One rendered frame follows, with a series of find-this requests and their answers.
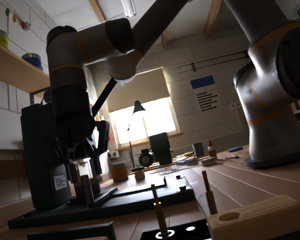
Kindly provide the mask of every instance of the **roller shade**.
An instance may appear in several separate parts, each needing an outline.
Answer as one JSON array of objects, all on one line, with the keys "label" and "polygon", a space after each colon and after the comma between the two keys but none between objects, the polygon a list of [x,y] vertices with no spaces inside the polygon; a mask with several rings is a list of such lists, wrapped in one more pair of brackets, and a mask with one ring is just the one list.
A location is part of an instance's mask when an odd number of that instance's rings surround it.
[{"label": "roller shade", "polygon": [[107,99],[109,112],[133,106],[136,100],[147,103],[170,97],[162,69],[139,74],[126,86],[117,84]]}]

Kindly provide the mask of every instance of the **yellow can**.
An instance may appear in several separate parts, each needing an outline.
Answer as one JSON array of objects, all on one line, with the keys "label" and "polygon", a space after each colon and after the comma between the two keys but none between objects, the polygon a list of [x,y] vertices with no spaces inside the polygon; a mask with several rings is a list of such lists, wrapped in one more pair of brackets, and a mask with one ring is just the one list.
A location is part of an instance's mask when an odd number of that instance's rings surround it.
[{"label": "yellow can", "polygon": [[0,44],[6,49],[9,49],[9,37],[5,31],[0,29]]}]

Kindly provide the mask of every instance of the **white label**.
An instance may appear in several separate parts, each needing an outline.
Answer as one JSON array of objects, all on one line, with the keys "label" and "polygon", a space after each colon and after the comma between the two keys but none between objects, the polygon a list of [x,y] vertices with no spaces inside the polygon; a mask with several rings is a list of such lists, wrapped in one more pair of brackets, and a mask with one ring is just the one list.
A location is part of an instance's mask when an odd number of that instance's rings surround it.
[{"label": "white label", "polygon": [[64,189],[68,186],[67,180],[66,180],[66,175],[54,176],[53,181],[54,181],[54,186],[55,186],[56,191],[58,191],[60,189]]}]

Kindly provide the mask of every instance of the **wooden tabletop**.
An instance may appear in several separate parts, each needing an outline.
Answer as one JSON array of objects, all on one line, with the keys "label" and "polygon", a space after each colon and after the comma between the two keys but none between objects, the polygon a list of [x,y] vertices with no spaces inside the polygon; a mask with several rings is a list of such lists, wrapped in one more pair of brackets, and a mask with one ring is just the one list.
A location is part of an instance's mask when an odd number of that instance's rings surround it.
[{"label": "wooden tabletop", "polygon": [[[240,158],[227,159],[230,155]],[[237,152],[217,154],[217,164],[204,167],[200,163],[191,168],[165,175],[174,178],[184,175],[194,189],[196,200],[166,206],[163,208],[167,226],[196,221],[210,215],[206,199],[206,187],[201,172],[206,170],[219,213],[257,203],[278,195],[286,195],[300,201],[300,160],[292,163],[254,169],[245,166],[244,160],[249,157],[249,146]],[[101,184],[101,188],[118,187],[119,190],[152,184],[162,181],[164,176],[157,173],[145,173],[145,179],[136,181],[134,175],[129,180],[113,183],[110,179]],[[159,225],[154,210],[131,213],[115,217],[59,224],[43,227],[12,229],[0,235],[0,240],[26,240],[27,234],[36,231],[65,229],[113,222],[118,240],[139,240],[142,232],[158,229]]]}]

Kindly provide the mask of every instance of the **bottle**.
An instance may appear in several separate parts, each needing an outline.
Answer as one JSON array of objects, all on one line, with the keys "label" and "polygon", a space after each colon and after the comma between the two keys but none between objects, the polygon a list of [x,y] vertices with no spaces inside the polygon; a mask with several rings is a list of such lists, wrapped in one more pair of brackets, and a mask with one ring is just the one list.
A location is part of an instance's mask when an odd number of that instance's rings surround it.
[{"label": "bottle", "polygon": [[210,155],[210,158],[215,157],[217,158],[217,153],[215,150],[215,147],[212,145],[212,143],[209,141],[209,145],[208,145],[208,152]]}]

